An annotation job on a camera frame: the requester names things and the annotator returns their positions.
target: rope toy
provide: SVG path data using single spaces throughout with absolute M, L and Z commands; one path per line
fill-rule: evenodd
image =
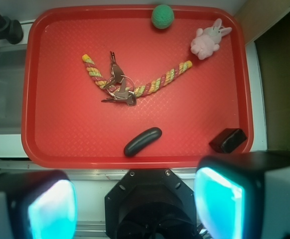
M 88 71 L 89 76 L 92 78 L 95 84 L 98 87 L 100 87 L 100 89 L 103 90 L 103 87 L 106 85 L 107 80 L 102 76 L 99 69 L 96 67 L 94 61 L 87 54 L 82 56 L 82 60 L 85 63 L 86 70 Z M 165 75 L 162 75 L 157 80 L 149 82 L 146 85 L 135 87 L 134 93 L 137 98 L 150 95 L 158 91 L 160 88 L 171 83 L 173 80 L 175 80 L 178 76 L 183 74 L 185 71 L 187 71 L 191 67 L 192 67 L 191 61 L 181 62 L 178 65 L 178 67 L 172 68 L 170 71 L 167 71 Z M 118 91 L 119 89 L 120 89 L 119 86 L 115 86 L 115 87 L 111 87 L 109 91 L 111 93 L 114 93 L 115 91 Z

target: faucet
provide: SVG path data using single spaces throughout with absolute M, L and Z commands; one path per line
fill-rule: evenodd
M 23 31 L 18 20 L 11 20 L 0 15 L 0 40 L 6 39 L 10 44 L 18 44 L 23 39 Z

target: light panel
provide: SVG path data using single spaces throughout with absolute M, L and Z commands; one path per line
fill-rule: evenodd
M 194 184 L 199 218 L 213 238 L 241 239 L 244 188 L 209 167 L 197 170 Z
M 77 223 L 74 185 L 68 180 L 56 182 L 29 207 L 33 239 L 71 239 Z

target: green ball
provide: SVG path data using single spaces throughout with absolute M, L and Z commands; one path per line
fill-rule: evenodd
M 153 10 L 151 21 L 158 29 L 165 29 L 174 21 L 174 12 L 170 6 L 158 5 Z

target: pink stuffed bunny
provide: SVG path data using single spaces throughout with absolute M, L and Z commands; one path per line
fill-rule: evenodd
M 197 55 L 199 60 L 210 57 L 214 51 L 219 50 L 221 37 L 229 34 L 231 27 L 221 28 L 221 19 L 217 19 L 212 27 L 199 28 L 196 31 L 196 38 L 190 44 L 190 51 Z

